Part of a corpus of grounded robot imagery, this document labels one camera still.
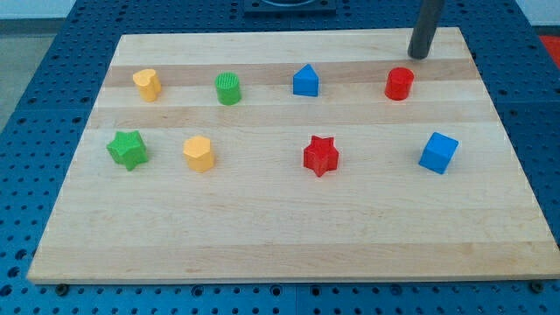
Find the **blue cube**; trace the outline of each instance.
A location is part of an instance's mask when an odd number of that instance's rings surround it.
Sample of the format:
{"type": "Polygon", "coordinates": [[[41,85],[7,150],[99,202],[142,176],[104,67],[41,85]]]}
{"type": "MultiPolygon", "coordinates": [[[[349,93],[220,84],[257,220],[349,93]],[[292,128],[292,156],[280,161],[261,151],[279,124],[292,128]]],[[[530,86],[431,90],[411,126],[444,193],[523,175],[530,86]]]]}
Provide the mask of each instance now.
{"type": "Polygon", "coordinates": [[[311,65],[305,65],[294,74],[293,89],[294,95],[319,95],[319,77],[311,65]]]}
{"type": "Polygon", "coordinates": [[[418,163],[429,170],[443,174],[458,145],[459,141],[434,132],[423,149],[418,163]]]}

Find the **green cylinder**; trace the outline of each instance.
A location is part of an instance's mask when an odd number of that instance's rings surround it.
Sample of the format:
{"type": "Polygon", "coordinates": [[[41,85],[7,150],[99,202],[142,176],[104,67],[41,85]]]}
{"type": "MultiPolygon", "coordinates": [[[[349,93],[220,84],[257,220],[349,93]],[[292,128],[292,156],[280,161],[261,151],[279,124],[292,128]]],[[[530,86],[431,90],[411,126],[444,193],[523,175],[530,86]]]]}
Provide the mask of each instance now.
{"type": "Polygon", "coordinates": [[[235,73],[220,73],[214,82],[218,101],[224,105],[234,105],[242,98],[239,77],[235,73]]]}

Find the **green star-shaped block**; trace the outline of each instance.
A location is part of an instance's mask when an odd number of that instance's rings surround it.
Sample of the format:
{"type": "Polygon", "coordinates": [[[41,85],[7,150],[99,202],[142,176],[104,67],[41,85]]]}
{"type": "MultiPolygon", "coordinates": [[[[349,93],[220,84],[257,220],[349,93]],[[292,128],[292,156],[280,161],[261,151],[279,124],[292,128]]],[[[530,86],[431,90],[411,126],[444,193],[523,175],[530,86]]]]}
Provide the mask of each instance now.
{"type": "Polygon", "coordinates": [[[146,146],[140,133],[136,131],[117,131],[115,139],[107,144],[107,150],[118,164],[126,166],[129,171],[134,170],[137,165],[148,162],[146,146]]]}

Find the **perforated metal table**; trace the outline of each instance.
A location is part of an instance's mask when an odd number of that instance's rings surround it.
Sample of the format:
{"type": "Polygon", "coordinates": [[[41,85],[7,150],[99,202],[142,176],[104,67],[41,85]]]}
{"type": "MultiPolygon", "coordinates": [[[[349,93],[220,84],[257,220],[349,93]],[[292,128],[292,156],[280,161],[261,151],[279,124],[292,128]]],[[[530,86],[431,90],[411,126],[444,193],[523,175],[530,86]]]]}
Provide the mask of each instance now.
{"type": "MultiPolygon", "coordinates": [[[[336,15],[243,15],[240,0],[78,0],[0,136],[0,314],[560,313],[560,281],[34,286],[25,274],[124,33],[412,27],[419,1],[339,0],[336,15]]],[[[560,240],[559,72],[514,0],[447,2],[560,240]]]]}

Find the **black cylindrical pole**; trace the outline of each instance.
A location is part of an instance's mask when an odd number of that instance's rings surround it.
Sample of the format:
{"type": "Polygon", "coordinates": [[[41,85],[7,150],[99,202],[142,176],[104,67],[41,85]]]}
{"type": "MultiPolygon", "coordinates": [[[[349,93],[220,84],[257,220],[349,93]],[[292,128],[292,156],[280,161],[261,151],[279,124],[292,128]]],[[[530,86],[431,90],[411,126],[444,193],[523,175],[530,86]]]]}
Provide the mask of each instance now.
{"type": "Polygon", "coordinates": [[[438,27],[445,0],[423,0],[409,44],[409,56],[421,60],[430,52],[431,40],[438,27]]]}

